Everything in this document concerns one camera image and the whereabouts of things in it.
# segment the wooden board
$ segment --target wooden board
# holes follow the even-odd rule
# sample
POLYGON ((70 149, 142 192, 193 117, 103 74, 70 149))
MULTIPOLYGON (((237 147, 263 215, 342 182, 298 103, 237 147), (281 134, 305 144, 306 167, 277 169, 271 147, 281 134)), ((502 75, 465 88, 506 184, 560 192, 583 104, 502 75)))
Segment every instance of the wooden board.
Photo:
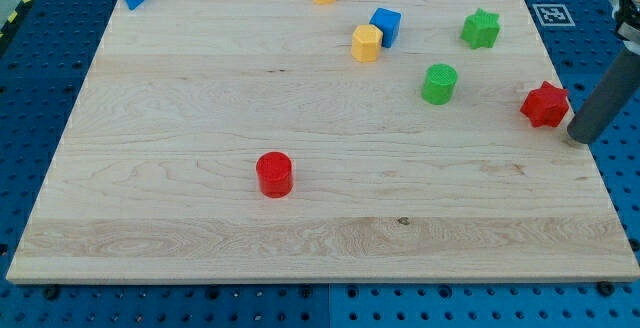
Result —
POLYGON ((520 112, 559 84, 523 0, 149 0, 113 12, 12 262, 15 283, 633 280, 586 146, 520 112), (349 54, 403 13, 376 63, 349 54), (459 39, 482 7, 493 49, 459 39), (419 96, 454 66, 450 103, 419 96), (294 192, 257 190, 287 152, 294 192))

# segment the wood grain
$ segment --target wood grain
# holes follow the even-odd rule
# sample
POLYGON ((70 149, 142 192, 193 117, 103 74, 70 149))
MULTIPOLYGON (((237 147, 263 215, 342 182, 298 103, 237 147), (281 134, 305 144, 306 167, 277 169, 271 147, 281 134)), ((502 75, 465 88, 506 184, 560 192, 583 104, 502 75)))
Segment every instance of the wood grain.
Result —
POLYGON ((523 0, 117 3, 8 279, 19 284, 567 282, 640 275, 585 146, 520 105, 559 84, 523 0), (378 62, 351 33, 384 6, 378 62), (459 39, 501 14, 493 49, 459 39), (419 95, 429 65, 460 79, 419 95), (294 160, 264 198, 255 162, 294 160))

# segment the green star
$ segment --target green star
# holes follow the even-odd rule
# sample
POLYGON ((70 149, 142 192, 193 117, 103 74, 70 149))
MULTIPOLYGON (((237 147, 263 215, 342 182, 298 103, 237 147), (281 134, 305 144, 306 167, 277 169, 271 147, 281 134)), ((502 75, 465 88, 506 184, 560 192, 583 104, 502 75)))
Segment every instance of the green star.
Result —
POLYGON ((493 47, 500 32, 497 13, 489 13, 478 8, 475 14, 467 17, 462 28, 461 38, 469 42, 471 49, 493 47))

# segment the black cylinder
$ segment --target black cylinder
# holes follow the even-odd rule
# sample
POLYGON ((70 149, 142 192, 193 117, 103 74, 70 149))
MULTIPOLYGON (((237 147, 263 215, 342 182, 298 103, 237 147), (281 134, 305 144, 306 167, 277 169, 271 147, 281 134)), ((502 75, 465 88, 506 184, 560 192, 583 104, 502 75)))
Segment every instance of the black cylinder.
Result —
POLYGON ((640 86, 640 56, 622 48, 591 96, 567 127, 574 140, 589 144, 611 123, 640 86))

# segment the red cylinder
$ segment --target red cylinder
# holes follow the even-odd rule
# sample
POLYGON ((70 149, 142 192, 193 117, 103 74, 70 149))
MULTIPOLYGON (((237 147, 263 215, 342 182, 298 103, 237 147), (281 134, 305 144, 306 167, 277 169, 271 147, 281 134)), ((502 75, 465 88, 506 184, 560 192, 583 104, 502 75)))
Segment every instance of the red cylinder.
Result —
POLYGON ((291 159, 281 152, 264 154, 256 163, 260 191, 269 198, 281 198, 293 188, 291 159))

